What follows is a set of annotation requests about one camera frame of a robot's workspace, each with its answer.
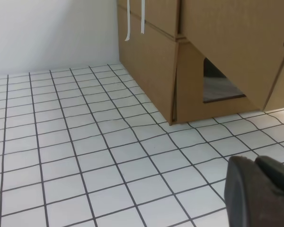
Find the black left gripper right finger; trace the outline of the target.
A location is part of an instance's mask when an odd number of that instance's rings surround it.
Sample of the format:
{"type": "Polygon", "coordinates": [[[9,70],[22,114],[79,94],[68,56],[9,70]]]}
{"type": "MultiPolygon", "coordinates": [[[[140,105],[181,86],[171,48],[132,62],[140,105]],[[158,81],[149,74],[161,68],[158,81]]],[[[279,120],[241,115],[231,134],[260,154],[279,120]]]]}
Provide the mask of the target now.
{"type": "Polygon", "coordinates": [[[284,164],[268,156],[259,156],[255,165],[256,203],[284,204],[284,164]]]}

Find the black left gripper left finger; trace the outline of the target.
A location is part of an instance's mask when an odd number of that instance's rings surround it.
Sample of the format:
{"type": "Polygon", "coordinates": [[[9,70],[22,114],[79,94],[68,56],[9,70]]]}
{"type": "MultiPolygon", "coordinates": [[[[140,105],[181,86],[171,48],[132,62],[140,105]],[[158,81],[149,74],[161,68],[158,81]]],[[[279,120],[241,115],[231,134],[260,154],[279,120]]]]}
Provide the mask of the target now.
{"type": "Polygon", "coordinates": [[[255,160],[229,159],[224,199],[231,227],[284,227],[284,204],[255,201],[255,160]]]}

